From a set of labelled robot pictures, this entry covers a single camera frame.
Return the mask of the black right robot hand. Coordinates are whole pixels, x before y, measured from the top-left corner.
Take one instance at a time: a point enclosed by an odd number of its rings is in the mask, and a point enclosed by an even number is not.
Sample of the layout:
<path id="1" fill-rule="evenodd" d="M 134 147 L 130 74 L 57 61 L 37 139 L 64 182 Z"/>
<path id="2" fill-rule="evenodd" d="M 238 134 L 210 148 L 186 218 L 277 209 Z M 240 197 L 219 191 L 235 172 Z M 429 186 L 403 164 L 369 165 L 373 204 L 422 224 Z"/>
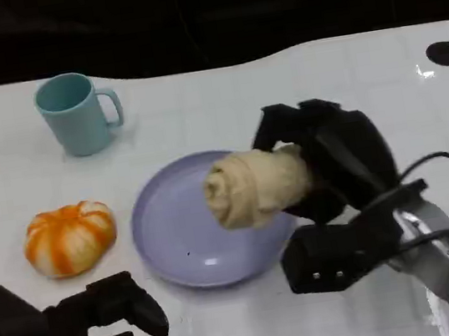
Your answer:
<path id="1" fill-rule="evenodd" d="M 313 188 L 285 209 L 322 225 L 347 206 L 360 210 L 399 184 L 389 146 L 360 110 L 345 110 L 332 101 L 311 99 L 295 108 L 286 104 L 262 108 L 253 148 L 271 152 L 278 142 L 300 147 Z"/>

